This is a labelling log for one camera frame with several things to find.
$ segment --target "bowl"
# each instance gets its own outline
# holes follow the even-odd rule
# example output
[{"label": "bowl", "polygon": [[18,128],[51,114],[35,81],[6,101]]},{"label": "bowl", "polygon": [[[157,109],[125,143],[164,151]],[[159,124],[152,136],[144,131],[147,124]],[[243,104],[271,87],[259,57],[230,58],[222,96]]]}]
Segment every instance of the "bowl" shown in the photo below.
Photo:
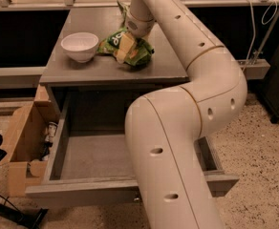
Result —
[{"label": "bowl", "polygon": [[66,36],[61,41],[63,51],[74,61],[85,63],[96,54],[98,37],[88,32],[79,32]]}]

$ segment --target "open cardboard box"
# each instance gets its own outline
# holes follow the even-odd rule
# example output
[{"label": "open cardboard box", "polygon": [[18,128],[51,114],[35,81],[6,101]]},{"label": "open cardboard box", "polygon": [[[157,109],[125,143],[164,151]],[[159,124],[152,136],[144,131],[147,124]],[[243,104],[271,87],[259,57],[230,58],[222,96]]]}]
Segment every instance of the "open cardboard box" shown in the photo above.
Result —
[{"label": "open cardboard box", "polygon": [[4,135],[1,149],[7,152],[2,163],[9,163],[8,194],[24,197],[28,186],[41,183],[47,161],[39,161],[47,126],[57,122],[58,114],[45,88],[37,88],[34,102],[17,109]]}]

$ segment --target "drawer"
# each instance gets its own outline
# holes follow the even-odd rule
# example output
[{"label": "drawer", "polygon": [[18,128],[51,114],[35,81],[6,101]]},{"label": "drawer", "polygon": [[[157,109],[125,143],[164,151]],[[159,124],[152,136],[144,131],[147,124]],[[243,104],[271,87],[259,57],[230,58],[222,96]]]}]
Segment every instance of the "drawer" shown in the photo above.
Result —
[{"label": "drawer", "polygon": [[[68,91],[40,185],[26,195],[43,208],[134,202],[140,196],[124,140],[124,119],[139,89]],[[238,180],[225,175],[206,138],[196,143],[214,196]]]}]

